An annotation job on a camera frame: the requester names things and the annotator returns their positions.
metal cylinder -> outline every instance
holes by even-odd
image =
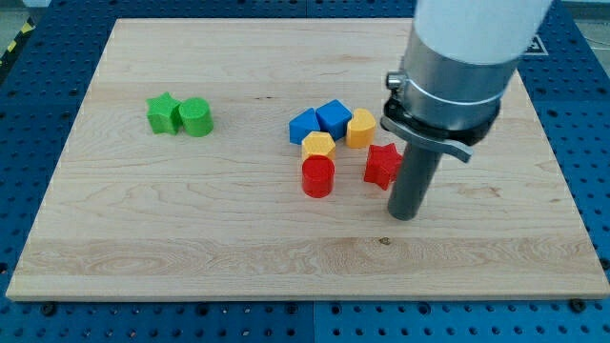
[[[410,220],[416,216],[441,156],[440,152],[407,145],[388,201],[388,211],[394,218]]]

blue block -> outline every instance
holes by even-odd
[[[290,132],[290,142],[298,145],[311,131],[320,131],[315,110],[308,109],[291,120],[288,124],[288,130]]]
[[[347,131],[347,123],[352,119],[352,113],[338,100],[315,110],[320,128],[331,134],[334,140],[341,139]]]

green block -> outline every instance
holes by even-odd
[[[202,137],[214,128],[210,105],[202,98],[194,97],[185,100],[178,111],[184,130],[193,137]]]
[[[147,99],[149,111],[146,116],[151,123],[152,132],[177,134],[182,125],[178,107],[180,102],[164,92],[158,97]]]

wood grain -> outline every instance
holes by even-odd
[[[118,20],[7,292],[13,300],[604,297],[608,282],[518,76],[416,219],[336,147],[300,189],[288,122],[333,98],[378,119],[409,20]],[[203,96],[214,131],[154,135],[144,99]],[[377,130],[376,144],[401,142]]]

blue perforated table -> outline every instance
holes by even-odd
[[[0,290],[118,17],[410,17],[395,0],[60,0],[0,88]],[[610,80],[557,2],[548,55],[519,65],[598,255],[610,257]],[[15,304],[0,342],[610,340],[610,300],[494,303]]]

